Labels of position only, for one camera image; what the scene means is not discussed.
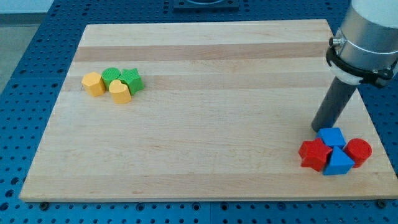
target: blue block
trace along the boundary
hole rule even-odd
[[[321,128],[316,138],[321,138],[325,145],[332,148],[337,146],[342,149],[346,145],[346,141],[340,128]]]
[[[323,171],[323,175],[347,174],[355,165],[355,162],[347,156],[339,147],[334,147],[329,164]]]

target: red block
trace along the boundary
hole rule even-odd
[[[320,138],[314,141],[304,141],[298,153],[302,158],[302,167],[311,167],[316,171],[321,171],[328,160],[332,148],[325,145]]]
[[[344,151],[354,160],[354,168],[360,167],[372,155],[372,147],[363,139],[351,139]]]

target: yellow block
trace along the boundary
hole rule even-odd
[[[91,96],[100,96],[105,93],[106,87],[99,73],[91,72],[83,77],[81,84]]]
[[[129,87],[120,80],[113,80],[111,82],[109,92],[115,103],[128,103],[131,101]]]

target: yellow heart-shaped block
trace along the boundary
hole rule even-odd
[[[109,92],[115,103],[128,103],[131,101],[129,87],[120,80],[113,80],[109,85]]]

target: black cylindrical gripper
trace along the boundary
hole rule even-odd
[[[331,128],[353,95],[356,85],[349,85],[337,77],[331,83],[311,126],[316,132],[321,128]]]

